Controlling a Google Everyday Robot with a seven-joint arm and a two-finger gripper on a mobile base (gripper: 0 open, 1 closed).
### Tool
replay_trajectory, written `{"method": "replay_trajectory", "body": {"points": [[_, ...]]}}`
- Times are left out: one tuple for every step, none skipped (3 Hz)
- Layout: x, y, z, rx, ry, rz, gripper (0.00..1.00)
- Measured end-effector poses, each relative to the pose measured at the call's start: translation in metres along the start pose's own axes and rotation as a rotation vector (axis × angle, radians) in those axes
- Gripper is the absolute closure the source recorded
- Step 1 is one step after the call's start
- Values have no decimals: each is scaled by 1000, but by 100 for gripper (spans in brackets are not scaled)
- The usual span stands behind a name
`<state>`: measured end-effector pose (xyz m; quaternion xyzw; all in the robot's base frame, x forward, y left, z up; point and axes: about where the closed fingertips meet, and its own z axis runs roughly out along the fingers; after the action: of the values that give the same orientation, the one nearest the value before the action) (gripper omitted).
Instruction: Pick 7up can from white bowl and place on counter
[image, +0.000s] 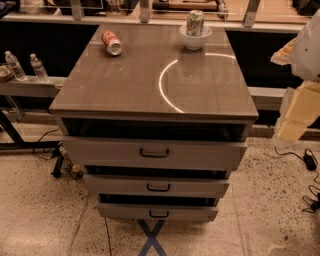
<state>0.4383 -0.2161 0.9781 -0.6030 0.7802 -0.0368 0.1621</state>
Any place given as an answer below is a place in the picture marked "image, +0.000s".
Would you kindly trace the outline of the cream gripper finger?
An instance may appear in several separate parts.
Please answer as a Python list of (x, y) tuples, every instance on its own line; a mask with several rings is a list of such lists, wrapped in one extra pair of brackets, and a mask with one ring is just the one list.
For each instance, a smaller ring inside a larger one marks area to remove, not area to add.
[(286, 45), (284, 45), (281, 49), (275, 52), (271, 57), (271, 62), (277, 65), (290, 65), (291, 57), (294, 50), (294, 44), (296, 39), (293, 38)]
[(293, 91), (289, 106), (275, 130), (277, 139), (293, 143), (320, 117), (320, 82), (304, 81)]

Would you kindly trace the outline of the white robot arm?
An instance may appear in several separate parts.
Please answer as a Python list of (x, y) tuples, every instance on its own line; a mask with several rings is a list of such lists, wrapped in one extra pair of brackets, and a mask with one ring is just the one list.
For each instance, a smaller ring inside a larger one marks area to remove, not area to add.
[(320, 10), (294, 39), (272, 55), (271, 61), (290, 64), (292, 74), (303, 80), (275, 130), (278, 140), (293, 143), (320, 117)]

